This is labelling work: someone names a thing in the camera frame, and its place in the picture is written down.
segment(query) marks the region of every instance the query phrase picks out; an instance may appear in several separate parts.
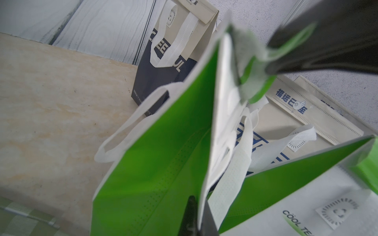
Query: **tote bag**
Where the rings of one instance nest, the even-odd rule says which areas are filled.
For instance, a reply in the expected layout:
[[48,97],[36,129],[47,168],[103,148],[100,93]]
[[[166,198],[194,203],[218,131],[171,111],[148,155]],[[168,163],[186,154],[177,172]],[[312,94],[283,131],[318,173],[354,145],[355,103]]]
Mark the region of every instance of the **tote bag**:
[[[188,76],[209,43],[217,16],[206,0],[166,0],[136,72],[132,98],[138,105],[159,86]],[[164,94],[146,115],[167,98]]]
[[[177,235],[190,196],[198,202],[197,226],[201,227],[209,189],[231,158],[245,162],[246,167],[251,161],[253,126],[264,103],[246,104],[250,98],[258,101],[264,94],[260,90],[268,85],[265,77],[255,85],[248,81],[249,61],[253,57],[255,62],[258,58],[271,60],[264,56],[268,52],[275,57],[284,55],[288,48],[303,42],[302,34],[290,40],[285,50],[268,51],[246,29],[225,24],[184,82],[164,85],[151,93],[95,155],[96,161],[113,161],[113,165],[93,197],[91,235]],[[247,54],[236,50],[235,54],[235,47],[255,50]],[[242,84],[238,70],[243,67],[247,76]],[[169,99],[154,115],[143,119],[118,146],[105,152],[118,133],[167,91]],[[241,120],[245,132],[234,150]]]

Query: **green non-woven bag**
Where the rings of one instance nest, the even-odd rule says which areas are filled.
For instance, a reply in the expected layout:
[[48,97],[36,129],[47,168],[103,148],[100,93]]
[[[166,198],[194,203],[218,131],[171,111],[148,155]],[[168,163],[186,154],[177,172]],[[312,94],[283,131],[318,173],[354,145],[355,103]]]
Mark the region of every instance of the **green non-woven bag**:
[[91,235],[177,235],[198,199],[210,151],[217,51],[190,87],[126,151],[93,201]]

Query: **beige non-woven bag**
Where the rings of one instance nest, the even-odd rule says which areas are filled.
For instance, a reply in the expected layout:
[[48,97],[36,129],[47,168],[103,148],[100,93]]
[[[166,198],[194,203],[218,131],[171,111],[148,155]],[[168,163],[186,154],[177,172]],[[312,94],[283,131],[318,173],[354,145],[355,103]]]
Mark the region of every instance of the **beige non-woven bag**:
[[359,118],[356,114],[351,112],[348,108],[346,108],[343,104],[336,101],[334,98],[329,96],[327,93],[323,92],[318,88],[316,85],[311,83],[303,76],[299,76],[297,79],[294,80],[296,84],[304,88],[309,93],[313,94],[317,97],[320,101],[325,103],[327,106],[336,110],[341,116],[345,117],[347,120],[352,122],[354,125],[359,127],[363,132],[364,135],[375,134],[378,135],[378,131]]
[[[313,125],[316,131],[316,140],[290,142],[267,168],[364,135],[355,124],[286,76],[277,76],[265,96],[269,102],[259,111],[253,151],[295,134],[303,125]],[[240,124],[238,137],[242,132]]]
[[[207,47],[217,16],[206,0],[166,0],[136,73],[132,98],[138,105],[156,88],[184,81]],[[146,115],[167,98],[163,95]]]

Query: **white non-woven bag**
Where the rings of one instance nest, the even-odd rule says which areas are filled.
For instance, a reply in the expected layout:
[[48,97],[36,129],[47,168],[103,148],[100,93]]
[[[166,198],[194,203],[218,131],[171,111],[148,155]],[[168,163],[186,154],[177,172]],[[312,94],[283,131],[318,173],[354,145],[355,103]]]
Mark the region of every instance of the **white non-woven bag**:
[[378,196],[350,170],[375,142],[371,139],[304,187],[221,235],[377,235]]
[[[285,76],[278,76],[265,95],[268,99],[264,97],[249,105],[258,113],[253,125],[252,161],[248,164],[232,160],[209,198],[217,228],[241,189],[245,170],[249,177],[364,134],[356,125]],[[242,122],[237,130],[239,145],[245,130]]]

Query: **white wood panel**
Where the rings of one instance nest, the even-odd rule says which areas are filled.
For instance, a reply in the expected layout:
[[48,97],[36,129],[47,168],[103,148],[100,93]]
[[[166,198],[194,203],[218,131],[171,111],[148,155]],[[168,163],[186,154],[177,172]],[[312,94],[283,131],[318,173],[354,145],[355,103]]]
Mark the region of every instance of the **white wood panel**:
[[147,46],[148,39],[152,33],[153,28],[155,27],[156,22],[158,21],[160,12],[164,7],[165,2],[166,0],[155,0],[154,4],[151,7],[150,17],[146,23],[146,30],[144,32],[143,38],[141,38],[141,43],[135,55],[134,65],[139,65],[143,52]]
[[154,3],[84,0],[53,45],[135,64]]
[[50,43],[81,0],[0,0],[0,32]]

